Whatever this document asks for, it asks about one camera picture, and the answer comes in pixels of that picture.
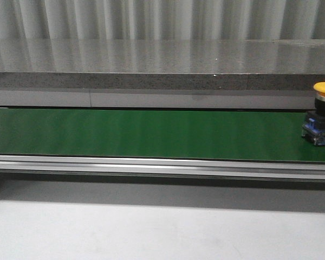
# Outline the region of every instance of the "white floor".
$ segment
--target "white floor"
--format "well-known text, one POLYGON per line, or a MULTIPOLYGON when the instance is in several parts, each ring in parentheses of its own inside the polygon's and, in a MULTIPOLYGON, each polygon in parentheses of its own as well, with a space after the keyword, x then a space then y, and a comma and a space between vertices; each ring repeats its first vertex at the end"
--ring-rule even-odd
POLYGON ((325 191, 6 181, 0 259, 325 259, 325 191))

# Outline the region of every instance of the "green conveyor belt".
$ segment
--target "green conveyor belt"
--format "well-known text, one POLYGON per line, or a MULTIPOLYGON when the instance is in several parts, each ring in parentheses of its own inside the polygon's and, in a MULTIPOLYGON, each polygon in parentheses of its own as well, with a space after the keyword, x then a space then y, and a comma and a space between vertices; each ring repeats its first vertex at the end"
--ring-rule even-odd
POLYGON ((325 162, 304 113, 0 108, 0 154, 325 162))

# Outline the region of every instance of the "corrugated metal wall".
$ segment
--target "corrugated metal wall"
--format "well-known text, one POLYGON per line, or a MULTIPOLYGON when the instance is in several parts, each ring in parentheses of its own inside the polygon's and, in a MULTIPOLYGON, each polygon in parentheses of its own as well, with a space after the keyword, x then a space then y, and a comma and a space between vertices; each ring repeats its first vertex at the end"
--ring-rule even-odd
POLYGON ((325 38, 325 0, 0 0, 0 38, 325 38))

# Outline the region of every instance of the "metal rail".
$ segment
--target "metal rail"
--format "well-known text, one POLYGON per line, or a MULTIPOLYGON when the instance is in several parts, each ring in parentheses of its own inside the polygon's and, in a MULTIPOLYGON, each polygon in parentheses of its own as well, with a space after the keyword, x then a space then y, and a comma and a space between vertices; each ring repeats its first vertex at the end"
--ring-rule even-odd
POLYGON ((325 164, 0 155, 0 172, 325 180, 325 164))

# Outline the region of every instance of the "gray panel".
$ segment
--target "gray panel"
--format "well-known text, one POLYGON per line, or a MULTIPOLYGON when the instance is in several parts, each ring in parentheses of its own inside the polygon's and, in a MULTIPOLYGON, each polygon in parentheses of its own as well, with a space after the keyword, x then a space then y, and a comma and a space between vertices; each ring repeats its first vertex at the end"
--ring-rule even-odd
POLYGON ((88 92, 0 90, 0 106, 90 107, 88 92))
POLYGON ((91 90, 92 107, 314 109, 313 91, 91 90))

